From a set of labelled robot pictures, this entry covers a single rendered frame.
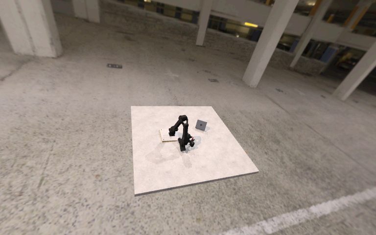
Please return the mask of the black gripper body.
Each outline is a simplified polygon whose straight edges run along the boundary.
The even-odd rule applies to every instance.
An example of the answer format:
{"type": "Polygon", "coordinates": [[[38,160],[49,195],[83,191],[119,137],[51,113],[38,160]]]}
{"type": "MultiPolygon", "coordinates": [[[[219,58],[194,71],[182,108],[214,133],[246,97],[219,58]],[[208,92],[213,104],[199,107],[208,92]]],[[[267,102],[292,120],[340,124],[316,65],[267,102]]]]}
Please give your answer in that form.
{"type": "Polygon", "coordinates": [[[188,142],[190,143],[189,145],[190,145],[191,147],[193,147],[194,144],[195,144],[192,140],[189,140],[188,142]]]}

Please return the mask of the grey sloped panel with hole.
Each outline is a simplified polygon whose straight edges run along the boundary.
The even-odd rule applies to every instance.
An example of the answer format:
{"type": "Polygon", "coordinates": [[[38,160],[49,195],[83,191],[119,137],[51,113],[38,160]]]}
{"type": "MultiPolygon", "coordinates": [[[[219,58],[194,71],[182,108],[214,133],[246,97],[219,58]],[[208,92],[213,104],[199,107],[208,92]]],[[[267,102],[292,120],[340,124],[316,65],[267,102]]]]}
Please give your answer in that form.
{"type": "Polygon", "coordinates": [[[207,122],[202,121],[202,120],[197,120],[195,128],[200,129],[200,130],[205,130],[207,125],[207,122]]]}

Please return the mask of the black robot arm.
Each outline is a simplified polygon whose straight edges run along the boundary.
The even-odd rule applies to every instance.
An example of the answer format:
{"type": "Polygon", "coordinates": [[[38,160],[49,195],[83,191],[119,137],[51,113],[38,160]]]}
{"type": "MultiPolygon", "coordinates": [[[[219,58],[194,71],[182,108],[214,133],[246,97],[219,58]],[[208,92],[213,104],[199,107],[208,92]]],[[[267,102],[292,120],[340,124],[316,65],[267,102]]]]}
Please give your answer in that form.
{"type": "Polygon", "coordinates": [[[186,115],[179,116],[179,120],[176,122],[174,126],[169,128],[169,136],[175,136],[175,132],[178,131],[178,127],[182,124],[183,125],[183,136],[182,138],[178,138],[178,142],[180,144],[180,150],[185,151],[185,145],[188,144],[191,135],[188,133],[188,117],[186,115]],[[186,121],[186,123],[183,123],[186,121]]]}

